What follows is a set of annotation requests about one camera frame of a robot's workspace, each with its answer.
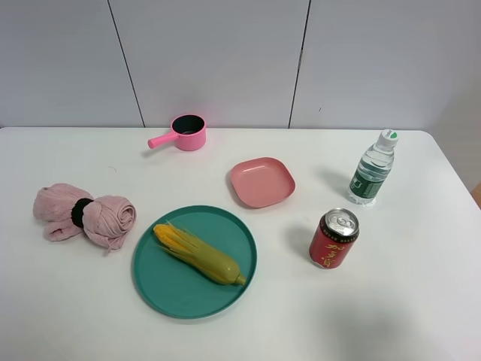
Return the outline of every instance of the can lid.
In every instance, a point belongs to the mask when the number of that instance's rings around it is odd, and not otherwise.
[[[377,139],[379,145],[394,148],[398,143],[398,133],[392,129],[384,129]]]
[[[353,235],[358,231],[359,221],[354,213],[344,208],[335,208],[325,215],[325,224],[338,235]]]

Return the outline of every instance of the green plate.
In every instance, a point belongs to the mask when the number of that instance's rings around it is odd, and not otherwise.
[[[217,284],[166,253],[153,227],[167,221],[235,259],[246,284]],[[193,205],[167,213],[149,227],[137,245],[132,267],[135,286],[150,307],[171,317],[200,318],[232,305],[249,286],[256,263],[254,238],[241,220],[220,208]]]

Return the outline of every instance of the water bottle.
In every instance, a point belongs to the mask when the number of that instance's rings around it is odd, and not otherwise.
[[[376,144],[366,150],[349,184],[348,198],[352,203],[374,203],[380,187],[391,171],[397,143],[398,133],[392,129],[384,129]]]

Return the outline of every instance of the toy saucepan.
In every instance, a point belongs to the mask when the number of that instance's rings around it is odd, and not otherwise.
[[[150,149],[169,141],[175,141],[181,150],[197,150],[205,144],[205,121],[197,115],[183,115],[174,119],[171,131],[166,135],[150,139]]]

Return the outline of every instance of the black hair tie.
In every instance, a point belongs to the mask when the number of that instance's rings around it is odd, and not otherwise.
[[[71,219],[72,223],[79,227],[83,228],[83,209],[92,203],[93,200],[88,199],[88,198],[80,198],[77,203],[75,203],[75,206],[72,208],[72,213],[71,213]]]

